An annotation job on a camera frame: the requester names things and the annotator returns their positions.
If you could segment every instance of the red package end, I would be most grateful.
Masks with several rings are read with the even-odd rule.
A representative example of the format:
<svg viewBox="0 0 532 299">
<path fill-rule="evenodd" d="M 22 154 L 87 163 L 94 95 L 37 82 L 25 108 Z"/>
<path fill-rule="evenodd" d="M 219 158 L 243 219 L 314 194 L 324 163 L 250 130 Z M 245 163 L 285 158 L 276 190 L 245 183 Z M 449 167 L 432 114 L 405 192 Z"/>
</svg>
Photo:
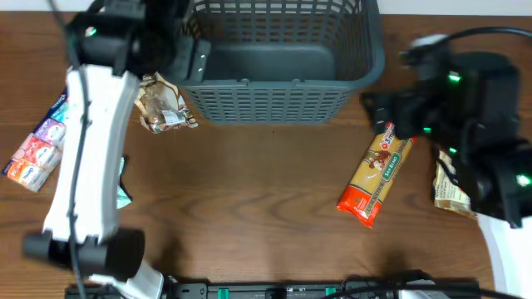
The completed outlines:
<svg viewBox="0 0 532 299">
<path fill-rule="evenodd" d="M 349 185 L 343 192 L 337 209 L 340 211 L 349 211 L 353 213 L 362 224 L 369 228 L 373 228 L 373 222 L 375 222 L 375 217 L 379 213 L 382 203 L 381 201 L 377 201 L 372 212 L 369 215 L 366 215 L 364 213 L 364 209 L 366 209 L 371 197 L 372 196 L 367 192 Z"/>
</svg>

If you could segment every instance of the basket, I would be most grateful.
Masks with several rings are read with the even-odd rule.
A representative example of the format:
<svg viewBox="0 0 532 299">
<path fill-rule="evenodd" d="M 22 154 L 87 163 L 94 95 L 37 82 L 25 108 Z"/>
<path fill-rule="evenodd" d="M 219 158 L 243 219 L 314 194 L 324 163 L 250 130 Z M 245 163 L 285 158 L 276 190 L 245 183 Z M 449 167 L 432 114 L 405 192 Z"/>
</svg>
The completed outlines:
<svg viewBox="0 0 532 299">
<path fill-rule="evenodd" d="M 212 47 L 177 85 L 216 123 L 324 123 L 384 68 L 377 0 L 195 0 L 189 26 Z"/>
</svg>

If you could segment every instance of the basket bottom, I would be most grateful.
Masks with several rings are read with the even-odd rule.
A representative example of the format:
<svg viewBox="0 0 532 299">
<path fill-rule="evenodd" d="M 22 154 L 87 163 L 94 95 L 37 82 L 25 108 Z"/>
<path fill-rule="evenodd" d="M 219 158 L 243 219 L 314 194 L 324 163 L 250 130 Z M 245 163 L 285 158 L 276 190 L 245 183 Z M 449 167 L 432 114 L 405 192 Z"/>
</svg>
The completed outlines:
<svg viewBox="0 0 532 299">
<path fill-rule="evenodd" d="M 247 42 L 213 45 L 204 80 L 335 80 L 334 55 L 315 43 Z"/>
</svg>

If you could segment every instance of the green label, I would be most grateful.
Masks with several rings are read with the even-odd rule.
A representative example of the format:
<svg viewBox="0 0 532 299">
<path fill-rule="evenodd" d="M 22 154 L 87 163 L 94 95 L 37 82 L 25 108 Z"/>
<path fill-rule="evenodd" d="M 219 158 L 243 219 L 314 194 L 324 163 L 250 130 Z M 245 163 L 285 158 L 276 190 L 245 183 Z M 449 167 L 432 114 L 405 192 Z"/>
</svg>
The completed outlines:
<svg viewBox="0 0 532 299">
<path fill-rule="evenodd" d="M 393 153 L 392 157 L 390 158 L 390 162 L 388 163 L 388 166 L 386 167 L 386 170 L 382 173 L 382 178 L 385 179 L 386 181 L 389 181 L 392 178 L 393 172 L 396 170 L 400 161 L 401 161 L 401 155 L 398 153 Z"/>
</svg>

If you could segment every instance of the wooden table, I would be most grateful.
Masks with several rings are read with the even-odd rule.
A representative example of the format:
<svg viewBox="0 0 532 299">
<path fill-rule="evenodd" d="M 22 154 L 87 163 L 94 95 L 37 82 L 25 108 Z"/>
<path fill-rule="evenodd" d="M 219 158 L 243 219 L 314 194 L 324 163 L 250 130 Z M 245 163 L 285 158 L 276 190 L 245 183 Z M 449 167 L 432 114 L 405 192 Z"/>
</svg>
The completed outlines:
<svg viewBox="0 0 532 299">
<path fill-rule="evenodd" d="M 532 29 L 528 17 L 383 16 L 387 68 L 374 90 L 413 78 L 397 53 L 417 38 L 478 26 Z M 461 50 L 503 52 L 532 80 L 530 41 L 472 37 Z M 5 162 L 51 106 L 65 81 L 62 38 L 50 15 L 0 14 L 0 160 Z M 520 116 L 532 137 L 532 86 Z M 164 273 L 212 282 L 341 280 L 420 268 L 434 277 L 475 277 L 492 288 L 476 223 L 433 207 L 435 163 L 421 140 L 410 153 L 373 230 L 336 203 L 372 140 L 357 98 L 320 126 L 218 126 L 153 135 L 131 117 L 124 183 L 133 203 L 125 226 L 143 228 L 145 258 Z M 0 297 L 59 298 L 69 272 L 21 254 L 24 233 L 48 212 L 57 172 L 33 194 L 0 179 Z"/>
</svg>

